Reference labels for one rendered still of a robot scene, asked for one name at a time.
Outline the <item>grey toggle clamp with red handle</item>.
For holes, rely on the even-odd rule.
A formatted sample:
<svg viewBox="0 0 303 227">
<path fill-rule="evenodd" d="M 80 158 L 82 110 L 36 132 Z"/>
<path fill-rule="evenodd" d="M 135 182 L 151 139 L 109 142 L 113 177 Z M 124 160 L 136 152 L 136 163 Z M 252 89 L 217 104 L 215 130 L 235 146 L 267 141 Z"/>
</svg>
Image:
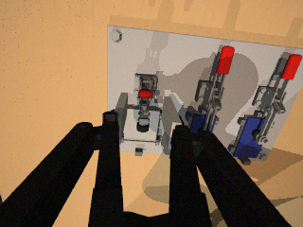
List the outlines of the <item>grey toggle clamp with red handle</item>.
<svg viewBox="0 0 303 227">
<path fill-rule="evenodd" d="M 302 60 L 302 56 L 298 54 L 292 54 L 289 56 L 283 73 L 277 77 L 274 87 L 259 86 L 255 94 L 252 105 L 259 107 L 267 113 L 261 130 L 253 130 L 252 135 L 257 138 L 256 143 L 258 145 L 268 145 L 268 133 L 271 129 L 277 114 L 285 114 L 286 109 L 283 105 L 283 101 L 288 93 L 285 92 L 290 79 L 294 79 L 294 75 Z M 281 80 L 284 79 L 281 89 L 278 88 Z M 269 123 L 268 123 L 269 122 Z"/>
</svg>

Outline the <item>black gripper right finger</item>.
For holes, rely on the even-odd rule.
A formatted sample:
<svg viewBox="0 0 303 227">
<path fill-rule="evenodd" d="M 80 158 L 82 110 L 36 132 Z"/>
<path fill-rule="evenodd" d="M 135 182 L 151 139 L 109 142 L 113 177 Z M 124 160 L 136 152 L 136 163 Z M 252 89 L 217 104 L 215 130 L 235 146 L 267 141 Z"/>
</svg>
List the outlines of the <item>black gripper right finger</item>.
<svg viewBox="0 0 303 227">
<path fill-rule="evenodd" d="M 227 227 L 293 227 L 210 131 L 190 132 L 171 96 L 162 123 L 170 149 L 169 213 L 177 227 L 212 227 L 197 167 Z"/>
</svg>

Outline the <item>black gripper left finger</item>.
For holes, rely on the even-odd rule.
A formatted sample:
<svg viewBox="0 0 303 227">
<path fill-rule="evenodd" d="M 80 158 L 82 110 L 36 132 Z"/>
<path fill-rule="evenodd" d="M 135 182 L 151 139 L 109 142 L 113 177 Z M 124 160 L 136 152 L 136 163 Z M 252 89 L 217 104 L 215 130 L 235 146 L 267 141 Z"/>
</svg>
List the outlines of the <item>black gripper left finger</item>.
<svg viewBox="0 0 303 227">
<path fill-rule="evenodd" d="M 128 93 L 102 114 L 78 123 L 0 205 L 0 227 L 52 227 L 94 150 L 99 150 L 88 227 L 124 227 L 120 149 Z"/>
</svg>

